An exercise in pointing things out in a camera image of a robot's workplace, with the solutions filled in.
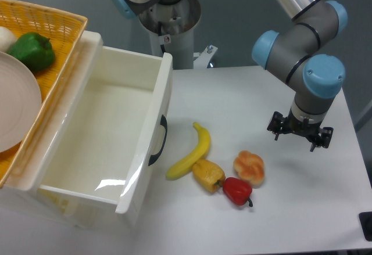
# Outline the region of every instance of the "white plate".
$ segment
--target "white plate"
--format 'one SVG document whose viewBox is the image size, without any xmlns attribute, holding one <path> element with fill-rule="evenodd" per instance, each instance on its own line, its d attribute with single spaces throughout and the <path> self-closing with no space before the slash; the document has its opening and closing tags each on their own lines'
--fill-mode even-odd
<svg viewBox="0 0 372 255">
<path fill-rule="evenodd" d="M 32 72 L 0 52 L 0 152 L 22 141 L 40 108 L 40 88 Z"/>
</svg>

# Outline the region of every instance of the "drawer handle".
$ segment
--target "drawer handle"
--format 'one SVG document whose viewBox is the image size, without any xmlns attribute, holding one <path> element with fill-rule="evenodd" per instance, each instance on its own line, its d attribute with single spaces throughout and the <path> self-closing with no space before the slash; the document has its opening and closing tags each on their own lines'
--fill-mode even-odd
<svg viewBox="0 0 372 255">
<path fill-rule="evenodd" d="M 160 157 L 160 155 L 163 152 L 164 145 L 165 145 L 165 140 L 167 139 L 168 123 L 167 123 L 167 119 L 165 118 L 164 115 L 162 115 L 162 118 L 160 119 L 160 125 L 165 128 L 165 135 L 164 135 L 164 140 L 163 140 L 162 148 L 160 149 L 160 151 L 157 154 L 150 156 L 149 166 L 153 165 L 153 163 L 155 163 L 158 160 L 158 158 Z"/>
</svg>

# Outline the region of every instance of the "gray wall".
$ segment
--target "gray wall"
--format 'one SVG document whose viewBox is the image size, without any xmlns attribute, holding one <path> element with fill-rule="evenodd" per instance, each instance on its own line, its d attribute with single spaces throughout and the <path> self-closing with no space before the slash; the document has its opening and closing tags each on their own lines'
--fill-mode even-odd
<svg viewBox="0 0 372 255">
<path fill-rule="evenodd" d="M 22 0 L 87 16 L 87 30 L 101 34 L 105 45 L 130 51 L 151 53 L 146 32 L 137 20 L 122 18 L 110 0 Z M 195 51 L 208 44 L 219 47 L 219 67 L 254 65 L 251 50 L 266 30 L 284 32 L 292 26 L 275 0 L 199 0 L 202 19 L 195 30 Z M 352 118 L 372 99 L 372 0 L 336 0 L 346 7 L 349 25 L 321 52 L 334 55 L 346 66 L 344 84 Z M 367 169 L 372 173 L 372 123 L 358 138 Z"/>
</svg>

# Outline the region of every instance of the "wicker basket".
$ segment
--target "wicker basket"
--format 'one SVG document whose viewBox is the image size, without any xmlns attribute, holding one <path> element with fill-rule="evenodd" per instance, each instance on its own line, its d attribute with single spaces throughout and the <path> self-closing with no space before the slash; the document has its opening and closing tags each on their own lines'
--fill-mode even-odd
<svg viewBox="0 0 372 255">
<path fill-rule="evenodd" d="M 66 65 L 87 21 L 85 17 L 54 8 L 22 1 L 0 0 L 0 26 L 10 29 L 17 37 L 24 33 L 37 32 L 50 38 L 56 55 L 56 61 L 49 69 L 35 74 L 41 90 L 42 106 L 33 126 L 21 143 L 0 153 L 0 188 L 45 117 L 53 101 L 53 93 L 64 76 Z"/>
</svg>

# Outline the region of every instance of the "plastic vegetable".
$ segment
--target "plastic vegetable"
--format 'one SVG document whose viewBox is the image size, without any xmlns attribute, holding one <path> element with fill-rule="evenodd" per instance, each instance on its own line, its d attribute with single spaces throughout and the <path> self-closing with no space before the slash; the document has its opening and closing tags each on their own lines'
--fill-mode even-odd
<svg viewBox="0 0 372 255">
<path fill-rule="evenodd" d="M 248 202 L 249 206 L 253 207 L 253 203 L 249 198 L 252 193 L 252 187 L 245 181 L 238 178 L 227 178 L 222 190 L 234 204 L 242 206 Z"/>
<path fill-rule="evenodd" d="M 198 123 L 193 124 L 198 132 L 199 142 L 189 155 L 182 158 L 176 164 L 169 168 L 166 173 L 168 179 L 177 179 L 191 172 L 192 166 L 200 158 L 205 158 L 210 148 L 210 135 L 209 131 Z"/>
<path fill-rule="evenodd" d="M 225 181 L 225 173 L 221 167 L 206 159 L 199 159 L 192 166 L 192 173 L 195 179 L 211 193 L 222 187 Z"/>
<path fill-rule="evenodd" d="M 49 38 L 39 33 L 23 34 L 10 47 L 8 54 L 21 61 L 34 73 L 48 68 L 56 58 Z"/>
<path fill-rule="evenodd" d="M 17 41 L 14 35 L 6 27 L 0 27 L 0 52 L 7 53 L 9 48 Z"/>
<path fill-rule="evenodd" d="M 264 162 L 261 157 L 247 150 L 239 152 L 234 160 L 234 169 L 240 179 L 252 185 L 259 185 L 265 178 Z"/>
</svg>

